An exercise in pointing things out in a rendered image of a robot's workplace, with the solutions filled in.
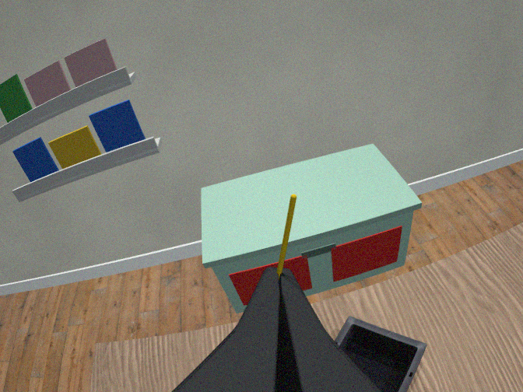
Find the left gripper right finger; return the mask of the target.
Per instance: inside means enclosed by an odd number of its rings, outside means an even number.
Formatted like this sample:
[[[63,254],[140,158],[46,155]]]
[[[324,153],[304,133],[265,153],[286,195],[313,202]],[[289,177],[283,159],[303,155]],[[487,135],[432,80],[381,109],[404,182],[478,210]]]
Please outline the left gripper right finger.
[[[279,291],[276,392],[381,392],[331,338],[288,268]]]

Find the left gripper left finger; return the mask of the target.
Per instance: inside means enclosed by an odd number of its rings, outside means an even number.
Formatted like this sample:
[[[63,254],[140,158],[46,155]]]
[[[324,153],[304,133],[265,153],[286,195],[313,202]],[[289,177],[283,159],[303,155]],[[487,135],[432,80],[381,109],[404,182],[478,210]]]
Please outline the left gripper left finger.
[[[276,392],[279,275],[266,268],[237,324],[172,392]]]

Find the yellow wire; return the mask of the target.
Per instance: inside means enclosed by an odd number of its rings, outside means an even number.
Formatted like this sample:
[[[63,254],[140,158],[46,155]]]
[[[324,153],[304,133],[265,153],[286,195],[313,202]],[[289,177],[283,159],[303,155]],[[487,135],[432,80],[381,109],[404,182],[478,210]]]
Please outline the yellow wire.
[[[295,209],[296,200],[297,200],[297,196],[295,194],[292,194],[290,196],[290,205],[289,205],[288,214],[287,214],[287,218],[286,218],[286,226],[285,226],[285,231],[284,231],[284,235],[283,235],[283,243],[282,243],[282,247],[281,247],[279,263],[278,263],[278,268],[277,268],[277,272],[276,272],[279,276],[283,271],[283,265],[284,265],[286,249],[287,249],[287,245],[288,245],[288,241],[289,241],[289,237],[290,237],[290,229],[291,229],[291,225],[292,225],[292,221],[293,221],[293,213],[294,213],[294,209]]]

